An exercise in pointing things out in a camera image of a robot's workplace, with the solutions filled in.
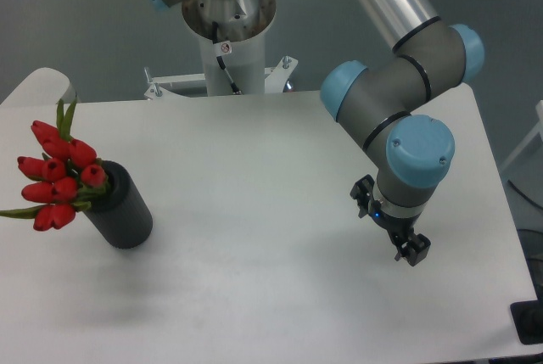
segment white bracket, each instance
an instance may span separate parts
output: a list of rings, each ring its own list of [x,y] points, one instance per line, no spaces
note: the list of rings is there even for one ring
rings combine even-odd
[[[266,75],[265,93],[273,94],[285,91],[288,80],[293,71],[298,66],[298,60],[289,56],[285,56],[279,61],[276,67],[266,67],[264,74]],[[165,96],[183,97],[180,94],[171,91],[182,91],[205,88],[204,74],[190,74],[185,76],[167,76],[167,77],[151,77],[148,69],[145,69],[147,77],[148,90],[145,92],[147,99],[157,100]]]

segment metal mount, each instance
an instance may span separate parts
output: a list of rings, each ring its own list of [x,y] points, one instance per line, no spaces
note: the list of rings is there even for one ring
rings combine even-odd
[[[297,66],[297,59],[290,56],[284,56],[276,67],[265,68],[265,93],[292,92],[294,86],[290,81],[290,76],[294,70],[296,70]],[[190,91],[203,90],[205,88],[204,74],[153,78],[150,75],[148,67],[145,67],[144,72],[148,84],[148,89],[144,94],[147,99],[157,99],[165,96],[170,97],[170,95],[182,97],[185,95],[183,92],[186,92],[187,96],[191,96],[191,94],[189,94]]]
[[[390,241],[397,249],[395,260],[405,259],[409,265],[415,266],[426,258],[430,249],[430,240],[422,234],[415,234],[413,224],[418,216],[396,218],[386,214],[380,199],[373,197],[375,181],[370,175],[364,176],[355,183],[350,191],[350,197],[356,200],[359,208],[358,216],[370,216],[375,223],[387,230]]]

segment white table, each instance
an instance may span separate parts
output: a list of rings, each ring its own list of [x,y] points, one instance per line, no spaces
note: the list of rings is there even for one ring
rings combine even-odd
[[[26,206],[33,120],[0,109],[0,204]],[[456,157],[417,224],[416,267],[357,218],[375,168],[316,92],[81,104],[73,135],[123,164],[154,216],[111,248],[85,216],[59,232],[0,219],[0,356],[16,363],[426,363],[527,355],[509,305],[529,273],[476,103],[461,86],[421,112]]]

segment black vase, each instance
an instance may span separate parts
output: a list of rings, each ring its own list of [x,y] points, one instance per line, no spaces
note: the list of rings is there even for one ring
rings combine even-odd
[[[92,201],[91,209],[83,212],[114,247],[137,247],[151,233],[153,217],[123,166],[105,160],[102,167],[111,185],[110,195]]]

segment red tulip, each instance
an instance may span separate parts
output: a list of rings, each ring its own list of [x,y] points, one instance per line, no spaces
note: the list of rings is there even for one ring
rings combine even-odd
[[[48,137],[43,141],[42,146],[46,154],[63,162],[70,157],[70,144],[60,137]]]
[[[70,142],[70,159],[74,165],[84,169],[96,161],[96,150],[83,141],[72,139]]]
[[[105,180],[105,170],[98,165],[89,165],[81,172],[81,181],[91,188],[99,188]]]
[[[22,171],[27,177],[42,177],[42,168],[45,165],[45,160],[27,158],[20,156],[17,158],[19,163],[19,170]]]
[[[53,185],[53,201],[69,203],[77,196],[77,181],[73,177],[65,177]]]
[[[32,122],[31,129],[40,145],[43,145],[45,140],[50,137],[59,137],[59,130],[57,128],[40,120]]]
[[[25,200],[35,203],[53,202],[53,184],[50,182],[38,182],[29,184],[23,188],[21,195]]]
[[[56,230],[71,223],[76,218],[76,210],[70,204],[55,204],[51,209],[49,220]]]
[[[56,182],[66,177],[66,166],[59,159],[52,158],[43,164],[42,176],[48,182]]]
[[[38,211],[36,218],[34,219],[34,229],[36,231],[47,231],[51,228],[51,210],[53,209],[52,205],[46,205],[41,210]]]

